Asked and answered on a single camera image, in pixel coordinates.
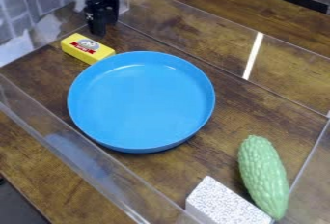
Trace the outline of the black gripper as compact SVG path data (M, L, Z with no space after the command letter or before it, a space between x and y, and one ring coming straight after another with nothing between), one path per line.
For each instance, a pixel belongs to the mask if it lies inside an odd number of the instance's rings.
M120 0L87 0L86 6L106 5L107 23L115 24L119 17ZM86 20L91 33L103 37L106 35L106 15L103 9L86 8Z

